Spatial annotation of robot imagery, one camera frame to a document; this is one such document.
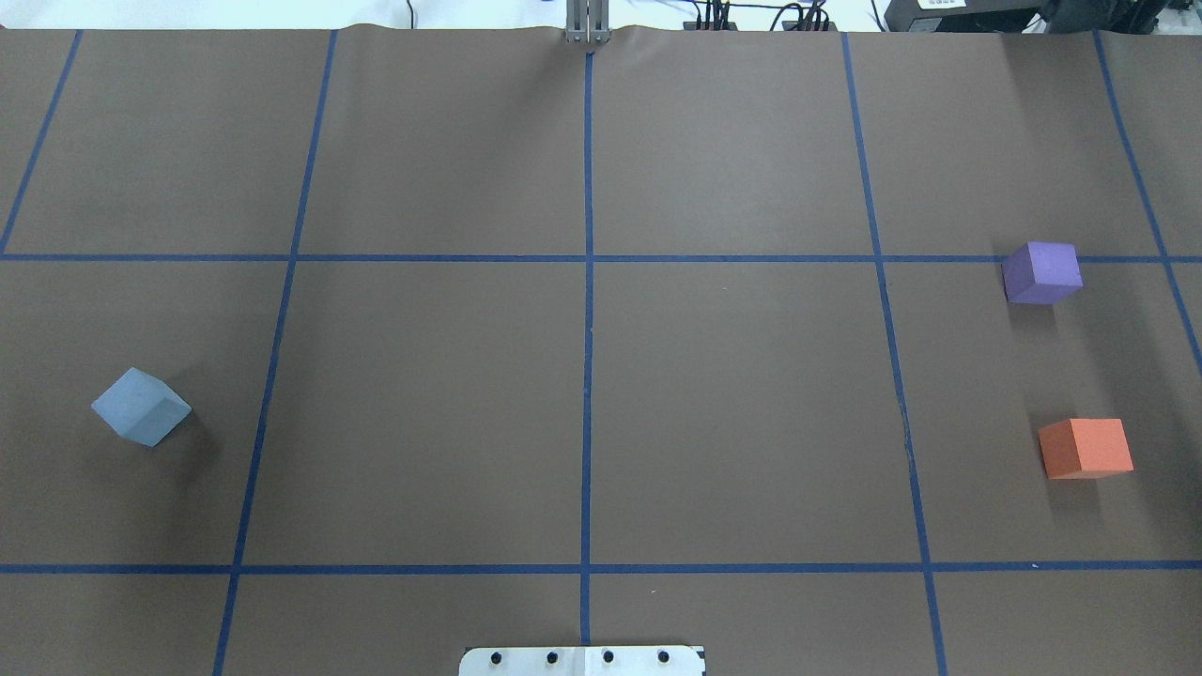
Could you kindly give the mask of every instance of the vertical blue line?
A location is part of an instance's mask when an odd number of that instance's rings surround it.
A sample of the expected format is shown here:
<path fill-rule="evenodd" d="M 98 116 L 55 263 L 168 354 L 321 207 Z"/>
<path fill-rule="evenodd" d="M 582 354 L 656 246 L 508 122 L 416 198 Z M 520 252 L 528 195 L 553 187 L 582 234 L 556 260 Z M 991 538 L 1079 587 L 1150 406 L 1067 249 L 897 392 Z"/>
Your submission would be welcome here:
<path fill-rule="evenodd" d="M 1102 36 L 1094 31 L 1094 48 L 1097 51 L 1097 64 L 1102 69 L 1102 82 L 1106 83 L 1106 97 L 1111 102 L 1111 113 L 1114 115 L 1114 126 L 1119 131 L 1119 141 L 1123 142 L 1123 152 L 1126 153 L 1127 165 L 1131 167 L 1131 176 L 1135 177 L 1136 190 L 1139 191 L 1139 202 L 1143 203 L 1143 213 L 1148 217 L 1148 225 L 1152 227 L 1152 237 L 1156 241 L 1156 250 L 1160 251 L 1160 262 L 1165 266 L 1165 277 L 1168 278 L 1168 287 L 1173 292 L 1173 301 L 1177 303 L 1177 314 L 1185 326 L 1185 338 L 1190 342 L 1190 350 L 1194 351 L 1194 363 L 1202 375 L 1202 349 L 1198 348 L 1197 334 L 1194 332 L 1194 322 L 1190 321 L 1190 313 L 1185 309 L 1185 300 L 1182 298 L 1182 290 L 1177 285 L 1177 274 L 1173 272 L 1173 263 L 1168 260 L 1168 248 L 1165 247 L 1165 237 L 1160 232 L 1160 223 L 1156 220 L 1156 212 L 1152 208 L 1152 198 L 1148 197 L 1148 188 L 1143 182 L 1143 172 L 1139 171 L 1139 162 L 1135 159 L 1135 149 L 1131 147 L 1131 138 L 1126 132 L 1126 124 L 1123 123 L 1123 113 L 1119 109 L 1119 99 L 1114 94 L 1114 82 L 1111 79 L 1111 67 L 1106 63 L 1106 47 L 1102 45 Z"/>
<path fill-rule="evenodd" d="M 947 656 L 944 651 L 944 629 L 939 619 L 939 600 L 935 597 L 935 574 L 930 565 L 930 546 L 927 542 L 927 518 L 922 509 L 922 488 L 918 485 L 918 462 L 914 456 L 914 437 L 910 431 L 910 411 L 905 402 L 905 384 L 902 380 L 902 360 L 898 356 L 897 332 L 893 328 L 893 309 L 889 306 L 888 284 L 885 278 L 885 257 L 881 251 L 880 230 L 876 225 L 876 202 L 868 173 L 868 154 L 864 150 L 864 131 L 859 119 L 859 102 L 856 96 L 856 75 L 851 63 L 851 45 L 847 34 L 843 38 L 844 67 L 847 72 L 847 95 L 851 100 L 851 121 L 856 131 L 856 153 L 859 155 L 859 179 L 864 188 L 864 207 L 868 210 L 868 230 L 873 238 L 873 256 L 876 259 L 876 285 L 881 295 L 881 312 L 885 316 L 885 336 L 889 345 L 889 362 L 893 367 L 893 390 L 902 411 L 902 428 L 905 438 L 906 463 L 910 472 L 910 500 L 914 504 L 914 521 L 918 532 L 918 552 L 922 556 L 922 576 L 927 587 L 927 611 L 930 615 L 930 634 L 935 645 L 935 665 L 940 676 L 947 676 Z"/>
<path fill-rule="evenodd" d="M 25 173 L 20 177 L 20 185 L 17 188 L 17 196 L 12 200 L 12 208 L 8 209 L 8 220 L 4 226 L 4 235 L 0 235 L 0 254 L 8 248 L 8 238 L 12 237 L 12 229 L 17 226 L 17 213 L 20 212 L 20 203 L 25 200 L 25 190 L 29 189 L 29 180 L 34 177 L 34 167 L 37 166 L 37 158 L 42 154 L 42 144 L 46 143 L 46 135 L 50 131 L 50 120 L 54 119 L 54 111 L 59 108 L 59 99 L 63 97 L 63 89 L 67 84 L 67 76 L 71 75 L 71 66 L 75 64 L 76 54 L 79 53 L 79 42 L 83 40 L 83 31 L 77 30 L 75 40 L 71 41 L 71 49 L 67 52 L 67 60 L 63 64 L 63 73 L 59 75 L 59 83 L 54 87 L 54 95 L 50 96 L 50 105 L 46 108 L 46 117 L 42 118 L 42 128 L 37 130 L 37 140 L 34 141 L 34 149 L 29 153 L 29 161 L 25 162 Z"/>
<path fill-rule="evenodd" d="M 246 492 L 242 500 L 242 517 L 238 520 L 238 538 L 234 541 L 233 567 L 230 571 L 230 586 L 226 589 L 225 612 L 221 616 L 221 633 L 218 635 L 216 656 L 213 659 L 213 676 L 220 676 L 225 670 L 226 648 L 230 645 L 230 628 L 233 624 L 233 609 L 238 600 L 238 582 L 242 576 L 242 559 L 246 551 L 246 532 L 250 528 L 250 510 L 255 503 L 255 486 L 258 481 L 258 467 L 263 457 L 263 440 L 267 437 L 267 414 L 272 407 L 272 393 L 275 389 L 275 374 L 280 364 L 280 344 L 284 342 L 284 325 L 292 300 L 292 280 L 296 277 L 297 255 L 300 251 L 300 235 L 304 230 L 305 209 L 309 206 L 309 185 L 313 183 L 313 167 L 317 161 L 317 141 L 321 137 L 321 121 L 326 109 L 326 94 L 329 90 L 329 73 L 334 64 L 334 48 L 338 45 L 338 31 L 329 31 L 329 43 L 326 47 L 326 66 L 321 75 L 321 93 L 317 95 L 317 111 L 313 120 L 313 135 L 309 137 L 309 155 L 305 160 L 304 179 L 300 183 L 300 200 L 297 204 L 297 219 L 292 230 L 292 248 L 288 253 L 288 267 L 284 275 L 284 291 L 280 293 L 280 309 L 275 318 L 275 334 L 272 338 L 272 355 L 267 363 L 267 381 L 263 385 L 263 401 L 258 409 L 258 428 L 255 432 L 255 447 L 250 456 L 250 473 L 246 478 Z"/>
<path fill-rule="evenodd" d="M 591 641 L 593 564 L 593 52 L 584 55 L 584 421 L 581 444 L 581 645 Z"/>

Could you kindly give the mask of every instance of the light blue cube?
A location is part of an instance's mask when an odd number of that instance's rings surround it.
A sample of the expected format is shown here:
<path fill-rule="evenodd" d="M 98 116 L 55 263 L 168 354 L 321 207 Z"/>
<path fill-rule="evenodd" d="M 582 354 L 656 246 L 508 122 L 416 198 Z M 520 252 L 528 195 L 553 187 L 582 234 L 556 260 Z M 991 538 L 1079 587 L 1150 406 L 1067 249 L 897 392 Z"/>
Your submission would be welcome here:
<path fill-rule="evenodd" d="M 154 446 L 192 413 L 167 384 L 136 368 L 125 372 L 91 403 L 123 439 Z"/>

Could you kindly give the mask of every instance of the blue grid line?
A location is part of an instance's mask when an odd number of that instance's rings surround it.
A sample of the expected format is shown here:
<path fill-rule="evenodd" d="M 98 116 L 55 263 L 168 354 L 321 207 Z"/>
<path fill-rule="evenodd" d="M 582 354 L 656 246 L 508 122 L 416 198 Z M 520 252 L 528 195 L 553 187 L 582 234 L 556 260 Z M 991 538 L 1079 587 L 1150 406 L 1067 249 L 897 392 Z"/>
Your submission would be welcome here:
<path fill-rule="evenodd" d="M 1156 250 L 1160 251 L 1161 265 L 1165 267 L 1165 277 L 1168 278 L 1168 287 L 1173 292 L 1173 302 L 1177 303 L 1177 314 L 1182 318 L 1185 327 L 1185 338 L 1190 343 L 1194 352 L 1194 363 L 1202 375 L 1202 349 L 1198 346 L 1197 333 L 1194 332 L 1194 322 L 1190 321 L 1190 313 L 1185 309 L 1185 300 L 1182 290 L 1177 285 L 1177 274 L 1168 261 L 1168 249 L 1165 247 L 1165 237 L 1160 232 L 1160 223 L 1156 220 L 1156 212 L 1152 208 L 1152 198 L 1148 196 L 1148 188 L 1143 182 L 1143 172 L 1139 171 L 1139 162 L 1135 158 L 1135 148 L 1131 147 L 1131 138 L 1127 136 L 1126 124 L 1123 121 L 1123 112 L 1119 109 L 1119 99 L 1114 93 L 1114 82 L 1111 79 L 1111 66 L 1106 63 L 1106 47 L 1102 45 L 1102 34 L 1094 31 L 1094 48 L 1097 51 L 1097 64 L 1102 69 L 1102 82 L 1106 83 L 1106 97 L 1111 103 L 1111 113 L 1114 115 L 1114 126 L 1118 129 L 1119 140 L 1123 142 L 1123 152 L 1126 153 L 1127 165 L 1131 167 L 1131 176 L 1135 178 L 1135 186 L 1139 191 L 1139 202 L 1143 203 L 1143 213 L 1148 217 L 1148 226 L 1152 227 L 1152 237 L 1156 241 Z"/>
<path fill-rule="evenodd" d="M 581 429 L 581 645 L 591 641 L 593 563 L 593 52 L 584 55 L 584 391 Z"/>
<path fill-rule="evenodd" d="M 575 563 L 501 564 L 244 564 L 239 576 L 579 575 Z M 1073 570 L 1202 570 L 1202 559 L 932 562 L 934 573 L 1055 573 Z M 228 575 L 233 565 L 7 563 L 0 575 Z M 921 562 L 888 563 L 595 563 L 590 575 L 814 575 L 923 573 Z"/>
<path fill-rule="evenodd" d="M 876 224 L 876 203 L 873 200 L 873 183 L 868 172 L 868 154 L 864 150 L 864 130 L 859 118 L 859 102 L 856 96 L 856 73 L 851 60 L 851 43 L 847 40 L 846 32 L 840 34 L 840 37 L 843 41 L 843 61 L 847 75 L 847 96 L 851 101 L 851 121 L 856 132 L 856 153 L 859 156 L 859 178 L 864 189 L 864 208 L 868 215 L 868 230 L 873 239 L 873 254 L 876 256 L 876 284 L 880 287 L 881 312 L 885 316 L 885 336 L 888 340 L 889 362 L 893 367 L 893 389 L 897 392 L 898 408 L 902 411 L 902 427 L 910 474 L 910 498 L 914 503 L 918 553 L 922 557 L 922 576 L 927 587 L 927 610 L 930 615 L 930 634 L 935 647 L 935 665 L 940 676 L 947 676 L 947 656 L 944 651 L 944 630 L 939 618 L 939 600 L 935 595 L 935 575 L 930 568 L 930 546 L 927 541 L 927 520 L 922 509 L 918 463 L 914 455 L 914 437 L 910 428 L 910 413 L 905 401 L 905 383 L 902 380 L 902 360 L 898 356 L 897 332 L 893 328 L 893 310 L 889 306 L 888 281 L 885 278 L 885 257 L 881 251 L 880 230 Z"/>
<path fill-rule="evenodd" d="M 8 220 L 5 221 L 4 235 L 0 235 L 0 254 L 8 248 L 12 229 L 17 226 L 17 214 L 20 212 L 20 203 L 25 200 L 25 190 L 29 189 L 29 180 L 34 177 L 34 167 L 37 166 L 37 158 L 42 154 L 42 144 L 46 143 L 46 135 L 50 131 L 50 120 L 54 119 L 54 112 L 59 108 L 59 100 L 63 97 L 63 89 L 66 88 L 67 76 L 71 75 L 71 66 L 75 64 L 76 54 L 79 53 L 81 41 L 83 41 L 83 31 L 77 30 L 75 40 L 71 41 L 67 59 L 63 64 L 63 73 L 59 75 L 59 83 L 54 87 L 54 95 L 50 96 L 50 105 L 46 108 L 46 117 L 42 118 L 42 126 L 37 130 L 37 140 L 34 141 L 34 149 L 29 153 L 25 173 L 20 176 L 17 196 L 12 200 L 12 208 L 8 209 Z"/>
<path fill-rule="evenodd" d="M 238 521 L 238 536 L 234 541 L 233 569 L 230 571 L 230 587 L 226 591 L 226 605 L 221 616 L 221 631 L 218 635 L 216 656 L 213 659 L 213 676 L 220 676 L 225 669 L 226 647 L 230 644 L 230 627 L 233 623 L 233 609 L 238 600 L 238 583 L 242 559 L 246 551 L 246 532 L 250 528 L 250 511 L 255 503 L 255 486 L 258 481 L 258 467 L 263 457 L 263 440 L 267 435 L 267 414 L 272 405 L 272 393 L 275 389 L 275 374 L 280 364 L 280 344 L 284 340 L 284 325 L 288 315 L 288 303 L 292 298 L 292 281 L 296 277 L 297 255 L 300 250 L 300 236 L 304 231 L 305 209 L 309 204 L 309 186 L 313 183 L 313 168 L 317 161 L 317 142 L 321 138 L 321 121 L 326 109 L 326 94 L 329 91 L 329 73 L 334 64 L 334 49 L 338 46 L 338 31 L 329 31 L 329 43 L 326 47 L 326 66 L 321 75 L 321 90 L 317 95 L 317 111 L 314 113 L 313 135 L 309 138 L 309 156 L 305 160 L 304 179 L 300 183 L 300 200 L 297 204 L 296 225 L 292 231 L 292 249 L 288 253 L 288 268 L 284 275 L 284 290 L 280 293 L 280 310 L 275 319 L 275 334 L 272 338 L 272 354 L 267 363 L 267 380 L 263 385 L 263 401 L 258 410 L 258 429 L 255 433 L 255 447 L 250 456 L 250 472 L 246 478 L 246 492 L 243 496 L 242 516 Z"/>
<path fill-rule="evenodd" d="M 581 254 L 297 254 L 297 262 L 587 263 Z M 945 254 L 595 254 L 591 262 L 617 263 L 988 263 L 1006 256 Z M 12 262 L 286 262 L 290 254 L 0 254 Z M 1078 256 L 1082 263 L 1202 263 L 1202 256 Z"/>

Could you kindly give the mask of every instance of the cube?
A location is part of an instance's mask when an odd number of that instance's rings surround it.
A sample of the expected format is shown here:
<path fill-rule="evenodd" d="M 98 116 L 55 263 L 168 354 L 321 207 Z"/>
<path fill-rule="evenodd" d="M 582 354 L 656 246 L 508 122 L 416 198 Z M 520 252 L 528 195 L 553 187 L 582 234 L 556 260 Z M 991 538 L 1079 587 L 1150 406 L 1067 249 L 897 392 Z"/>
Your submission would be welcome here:
<path fill-rule="evenodd" d="M 1101 479 L 1131 472 L 1123 421 L 1070 419 L 1040 429 L 1048 479 Z"/>
<path fill-rule="evenodd" d="M 192 413 L 192 407 L 162 380 L 131 368 L 91 403 L 91 410 L 123 439 L 154 446 Z"/>
<path fill-rule="evenodd" d="M 1011 303 L 1051 306 L 1084 283 L 1077 248 L 1055 242 L 1028 242 L 1001 263 L 1006 297 Z"/>

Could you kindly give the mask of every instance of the purple cube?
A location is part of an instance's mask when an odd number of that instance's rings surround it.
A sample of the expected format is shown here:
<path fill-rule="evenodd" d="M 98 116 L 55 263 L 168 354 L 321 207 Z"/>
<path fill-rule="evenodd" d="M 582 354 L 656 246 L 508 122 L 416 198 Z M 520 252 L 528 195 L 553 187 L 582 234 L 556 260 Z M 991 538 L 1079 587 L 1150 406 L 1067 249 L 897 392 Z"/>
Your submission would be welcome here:
<path fill-rule="evenodd" d="M 1051 306 L 1084 286 L 1077 248 L 1054 242 L 1028 242 L 1001 263 L 1011 303 Z"/>

